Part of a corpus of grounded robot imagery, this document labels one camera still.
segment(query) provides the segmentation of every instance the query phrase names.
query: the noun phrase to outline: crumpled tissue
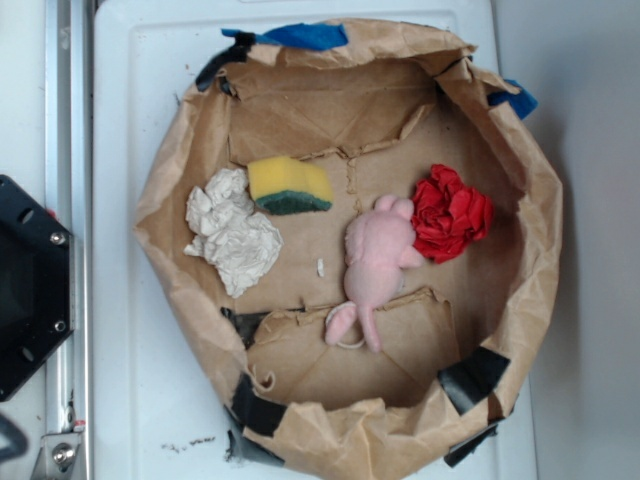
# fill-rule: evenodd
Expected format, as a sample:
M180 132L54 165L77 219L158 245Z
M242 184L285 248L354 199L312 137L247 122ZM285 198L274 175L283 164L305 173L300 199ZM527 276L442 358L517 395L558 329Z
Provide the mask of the crumpled tissue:
M184 253L204 257L218 269L227 294L238 298L273 266L282 236L246 192L244 170L224 168L187 200L186 220L196 234Z

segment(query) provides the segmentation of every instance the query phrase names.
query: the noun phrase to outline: yellow sponge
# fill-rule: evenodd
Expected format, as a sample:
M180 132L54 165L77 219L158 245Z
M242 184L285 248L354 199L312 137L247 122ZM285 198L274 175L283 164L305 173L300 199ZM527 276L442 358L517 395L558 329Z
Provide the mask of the yellow sponge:
M322 167L291 157L271 157L251 162L248 170L251 198L269 213L287 215L331 208L333 190Z

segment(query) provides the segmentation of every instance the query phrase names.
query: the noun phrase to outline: brown paper bag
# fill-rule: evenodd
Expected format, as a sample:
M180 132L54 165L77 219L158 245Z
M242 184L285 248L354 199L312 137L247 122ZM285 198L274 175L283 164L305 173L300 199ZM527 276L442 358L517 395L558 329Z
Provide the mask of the brown paper bag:
M488 94L517 89L476 67L473 46L406 23L330 23L348 45L254 45L210 88L186 92L135 232L247 438L323 478L403 478L511 413L553 308L562 188L511 107L488 106ZM221 168L282 154L324 167L335 202L270 217L280 256L234 300L213 267L183 254L186 199ZM407 272L402 296L376 313L382 353L327 347L324 318L345 301L347 224L382 194L410 197L435 163L491 197L489 235ZM272 313L234 324L221 309ZM247 349L238 331L263 317Z

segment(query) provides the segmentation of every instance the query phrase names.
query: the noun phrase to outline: white wall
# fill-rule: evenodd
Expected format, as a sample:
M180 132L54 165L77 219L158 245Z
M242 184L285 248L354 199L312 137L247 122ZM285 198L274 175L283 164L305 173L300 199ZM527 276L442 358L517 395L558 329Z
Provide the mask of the white wall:
M561 283L531 375L540 480L640 478L640 2L494 0L501 73L565 183Z

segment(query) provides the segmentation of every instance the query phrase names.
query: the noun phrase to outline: pink plush toy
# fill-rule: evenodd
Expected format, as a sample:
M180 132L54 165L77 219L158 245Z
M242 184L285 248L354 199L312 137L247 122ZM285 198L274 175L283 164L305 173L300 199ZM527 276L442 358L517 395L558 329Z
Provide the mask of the pink plush toy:
M327 317L325 341L336 345L356 319L367 345L379 352L382 343L373 318L374 309L391 300L403 287L403 268L419 267L424 257L413 248L413 202L395 195L380 197L372 211L360 215L347 228L344 290L349 302Z

